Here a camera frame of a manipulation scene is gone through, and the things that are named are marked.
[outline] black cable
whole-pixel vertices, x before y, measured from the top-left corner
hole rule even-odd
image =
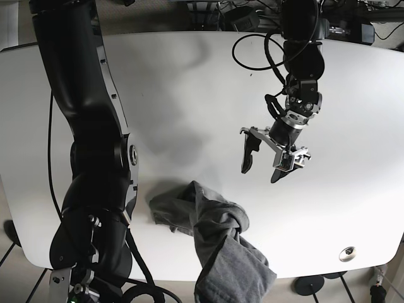
[[[279,69],[276,67],[274,60],[271,57],[270,54],[270,38],[273,35],[272,31],[269,31],[264,38],[264,51],[265,51],[265,56],[270,63],[270,66],[272,67],[272,71],[275,73],[275,76],[279,79],[280,83],[282,83],[283,86],[286,85],[285,78],[282,76],[280,73]]]
[[[312,33],[310,34],[310,38],[306,40],[305,44],[304,44],[293,56],[287,58],[286,60],[284,60],[284,61],[282,61],[282,62],[280,62],[280,63],[275,64],[274,66],[267,66],[267,67],[265,67],[265,68],[252,68],[252,67],[250,67],[250,66],[246,66],[245,64],[242,64],[242,63],[241,63],[240,61],[238,61],[237,58],[235,57],[235,54],[234,54],[235,47],[237,46],[237,44],[238,44],[241,40],[245,39],[246,37],[252,37],[252,36],[254,36],[254,35],[258,35],[258,34],[251,34],[251,35],[243,36],[243,37],[241,37],[239,40],[237,40],[237,41],[235,42],[235,44],[233,45],[233,49],[232,49],[232,57],[233,57],[233,60],[234,60],[238,65],[242,66],[243,68],[249,69],[249,70],[251,70],[251,71],[267,71],[267,70],[269,70],[269,69],[273,69],[274,67],[281,66],[281,65],[283,65],[283,64],[285,64],[285,63],[288,63],[288,62],[290,62],[291,60],[295,59],[298,55],[300,55],[300,53],[301,53],[302,51],[304,51],[304,49],[306,48],[306,46],[309,45],[311,39],[313,38],[313,36],[314,36],[314,34],[316,33],[316,30],[317,30],[317,23],[318,23],[318,3],[317,3],[317,0],[313,0],[313,2],[314,2],[314,10],[315,10],[315,14],[316,14],[316,19],[314,20],[314,26],[313,26],[313,29],[312,29]]]
[[[401,27],[402,25],[404,25],[404,22],[403,22],[403,23],[400,23],[394,30],[392,30],[391,33],[389,33],[386,38],[381,38],[381,37],[376,33],[376,31],[374,31],[374,33],[375,33],[375,35],[376,35],[380,40],[387,40],[387,39],[389,39],[390,36],[397,30],[397,28]]]
[[[271,6],[265,4],[265,3],[262,2],[261,0],[254,0],[254,1],[257,1],[257,2],[261,3],[261,4],[262,4],[263,6],[265,6],[266,8],[269,8],[270,10],[272,10],[275,14],[277,14],[277,15],[279,14],[279,12],[278,12],[277,10],[273,9]]]
[[[134,280],[134,279],[129,279],[129,278],[124,278],[122,276],[115,276],[115,275],[111,275],[111,277],[113,279],[116,279],[117,281],[120,282],[126,282],[126,283],[131,283],[131,284],[135,284],[135,285],[143,285],[146,287],[151,287],[149,284],[139,281],[139,280]],[[99,277],[95,277],[94,279],[96,280],[101,280],[103,281],[101,278]],[[167,290],[165,288],[159,287],[159,286],[154,286],[157,290],[161,291],[163,294],[166,294],[170,297],[172,297],[177,303],[182,303],[181,299],[178,298],[178,296],[176,296],[176,294],[172,293],[170,290]]]
[[[46,274],[47,271],[48,271],[48,269],[45,268],[44,271],[41,273],[41,275],[40,275],[38,281],[36,282],[35,286],[33,287],[32,291],[31,291],[31,293],[30,293],[30,296],[28,297],[27,301],[25,301],[25,303],[31,302],[31,299],[32,299],[33,295],[34,295],[35,292],[37,291],[37,288],[38,288],[39,284],[41,283],[42,279],[44,278],[44,276],[45,276],[45,274]]]
[[[246,66],[246,65],[242,64],[239,60],[237,60],[237,58],[235,57],[235,54],[234,54],[235,47],[237,46],[237,44],[238,44],[239,42],[241,42],[242,40],[244,40],[244,39],[246,39],[246,38],[249,38],[249,37],[263,37],[263,38],[265,38],[265,36],[262,35],[262,34],[260,34],[260,33],[251,33],[251,34],[249,34],[249,35],[246,35],[246,36],[241,37],[241,38],[240,38],[239,40],[237,40],[237,41],[235,42],[235,44],[233,45],[233,49],[232,49],[232,57],[233,57],[233,60],[234,60],[238,65],[242,66],[243,68],[250,69],[251,71],[267,71],[267,70],[271,69],[271,68],[272,68],[271,66],[268,67],[268,68],[251,68],[251,67],[249,67],[249,66]],[[273,40],[273,39],[270,39],[270,41],[272,41],[273,43],[275,43],[275,44],[282,50],[282,52],[285,53],[283,47],[282,47],[277,41],[275,41],[275,40]]]
[[[57,205],[55,191],[53,188],[52,181],[52,167],[51,167],[51,140],[52,140],[52,111],[53,111],[53,92],[50,92],[50,105],[49,105],[49,125],[48,125],[48,148],[47,148],[47,161],[48,161],[48,181],[49,181],[49,189],[50,195],[52,196],[52,202],[55,206],[55,210],[57,215],[61,221],[63,221],[61,210],[59,209],[59,205]]]
[[[52,169],[51,169],[51,141],[52,141],[52,110],[53,110],[53,92],[50,92],[50,105],[49,105],[49,128],[48,128],[48,146],[47,146],[47,164],[48,164],[48,178],[49,178],[49,189],[50,189],[50,194],[52,196],[52,201],[53,204],[55,206],[57,215],[61,221],[61,226],[64,229],[70,243],[72,244],[73,248],[75,249],[75,251],[79,254],[79,256],[81,256],[83,258],[83,262],[84,265],[87,266],[89,269],[93,270],[94,272],[96,272],[96,270],[94,268],[92,268],[92,264],[86,260],[86,258],[84,256],[82,256],[82,253],[80,253],[80,250],[76,247],[74,241],[73,241],[73,237],[71,236],[71,234],[69,233],[69,230],[67,229],[67,227],[65,227],[64,223],[63,223],[63,217],[62,217],[62,213],[59,209],[59,205],[57,204],[57,200],[56,200],[56,196],[55,196],[55,192],[54,192],[54,188],[53,188],[53,181],[52,181]],[[12,248],[14,247],[15,243],[13,243],[13,245],[11,245],[11,247],[9,248],[8,252],[6,253],[6,255],[4,256],[4,258],[1,260],[0,266],[2,265],[2,263],[4,262],[4,260],[7,258],[7,255],[11,252]],[[104,273],[97,271],[98,274],[105,276]],[[154,284],[149,284],[149,283],[145,283],[145,282],[141,282],[141,281],[137,281],[137,280],[132,280],[132,279],[128,279],[128,278],[124,278],[122,276],[115,276],[115,275],[111,275],[109,274],[109,276],[111,276],[112,278],[115,278],[116,280],[120,280],[122,282],[129,282],[129,283],[133,283],[135,285],[146,285],[149,288],[153,288],[155,290],[158,290],[159,292],[163,293],[163,294],[167,294],[170,297],[172,297],[177,303],[182,303],[180,298],[178,298],[175,294],[173,294],[172,292],[170,292],[167,289],[164,289],[162,287],[158,287]]]
[[[136,243],[134,242],[132,233],[131,233],[131,231],[129,229],[126,232],[126,243],[128,244],[129,249],[131,250],[134,259],[139,264],[139,267],[140,267],[142,273],[144,274],[147,283],[152,284],[153,286],[155,286],[152,274],[150,273],[149,269],[147,268],[146,263],[143,261],[143,258],[141,257],[141,255],[140,255],[140,253],[138,251],[138,247],[136,246]]]
[[[8,255],[10,254],[10,252],[13,250],[15,246],[15,243],[13,242],[12,245],[10,246],[10,248],[7,250],[6,254],[3,256],[3,258],[0,261],[0,267],[1,265],[3,265],[4,261],[7,259]]]

